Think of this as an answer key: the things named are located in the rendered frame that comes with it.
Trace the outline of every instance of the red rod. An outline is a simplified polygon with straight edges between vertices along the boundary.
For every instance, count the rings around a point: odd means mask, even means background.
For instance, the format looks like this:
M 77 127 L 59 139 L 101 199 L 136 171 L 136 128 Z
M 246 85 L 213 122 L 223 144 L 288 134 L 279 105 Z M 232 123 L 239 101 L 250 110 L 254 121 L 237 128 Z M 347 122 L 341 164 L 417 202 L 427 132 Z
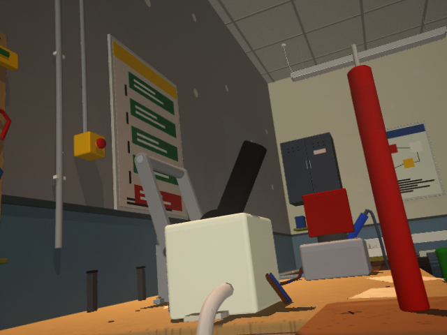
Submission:
M 430 305 L 391 158 L 372 70 L 369 66 L 356 66 L 348 72 L 348 80 L 399 307 L 406 312 L 426 311 Z

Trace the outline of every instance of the metal cabinet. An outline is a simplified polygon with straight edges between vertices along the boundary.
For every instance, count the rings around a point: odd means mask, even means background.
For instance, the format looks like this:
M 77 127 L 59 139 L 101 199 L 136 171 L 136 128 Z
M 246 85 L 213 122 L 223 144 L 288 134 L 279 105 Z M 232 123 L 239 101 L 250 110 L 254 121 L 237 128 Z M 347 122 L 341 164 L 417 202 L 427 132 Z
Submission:
M 303 205 L 303 195 L 343 188 L 330 133 L 281 143 L 281 154 L 292 205 Z

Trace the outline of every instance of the gray metal bracket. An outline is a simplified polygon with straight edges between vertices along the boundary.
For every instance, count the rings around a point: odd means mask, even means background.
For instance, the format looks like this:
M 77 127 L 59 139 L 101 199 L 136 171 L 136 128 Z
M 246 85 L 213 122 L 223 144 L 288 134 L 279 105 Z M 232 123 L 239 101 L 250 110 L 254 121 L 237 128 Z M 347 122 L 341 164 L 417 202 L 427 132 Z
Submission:
M 158 159 L 149 157 L 144 153 L 139 153 L 135 156 L 135 166 L 137 167 L 141 186 L 145 193 L 157 240 L 156 268 L 159 297 L 154 300 L 154 304 L 162 304 L 169 301 L 165 239 L 165 227 L 169 225 L 169 219 L 160 194 L 159 185 L 155 178 L 154 170 L 177 178 L 189 220 L 200 220 L 202 211 L 198 205 L 197 197 L 194 193 L 193 186 L 191 185 L 188 172 L 185 169 L 164 163 Z

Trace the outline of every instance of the yellow box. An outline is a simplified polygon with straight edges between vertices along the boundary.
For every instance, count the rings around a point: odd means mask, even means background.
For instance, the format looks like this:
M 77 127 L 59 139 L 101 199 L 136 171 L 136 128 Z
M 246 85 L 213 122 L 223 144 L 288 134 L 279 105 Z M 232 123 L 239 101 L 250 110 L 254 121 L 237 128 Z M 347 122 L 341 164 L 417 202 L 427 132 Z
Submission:
M 85 159 L 86 161 L 94 161 L 95 159 L 104 158 L 105 149 L 99 149 L 96 145 L 96 141 L 100 138 L 104 139 L 103 136 L 91 131 L 75 135 L 75 157 Z
M 19 57 L 5 47 L 0 47 L 0 66 L 15 71 L 19 68 Z
M 414 168 L 414 160 L 412 158 L 404 159 L 404 168 Z

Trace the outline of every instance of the light patch on table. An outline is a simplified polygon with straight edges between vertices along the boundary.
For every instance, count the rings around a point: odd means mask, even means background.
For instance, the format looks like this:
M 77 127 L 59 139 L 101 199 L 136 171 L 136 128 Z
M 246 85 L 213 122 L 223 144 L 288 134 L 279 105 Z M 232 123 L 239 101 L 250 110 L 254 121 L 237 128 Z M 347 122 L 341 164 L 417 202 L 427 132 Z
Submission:
M 393 298 L 396 297 L 394 288 L 372 288 L 359 295 L 354 295 L 348 299 L 366 299 L 366 298 Z
M 367 279 L 372 279 L 373 281 L 385 281 L 386 283 L 392 283 L 393 277 L 392 276 L 380 276 L 380 277 L 368 277 Z M 435 278 L 435 277 L 422 277 L 424 281 L 437 281 L 437 280 L 443 280 L 442 278 Z
M 324 154 L 326 152 L 326 148 L 314 150 L 314 155 Z

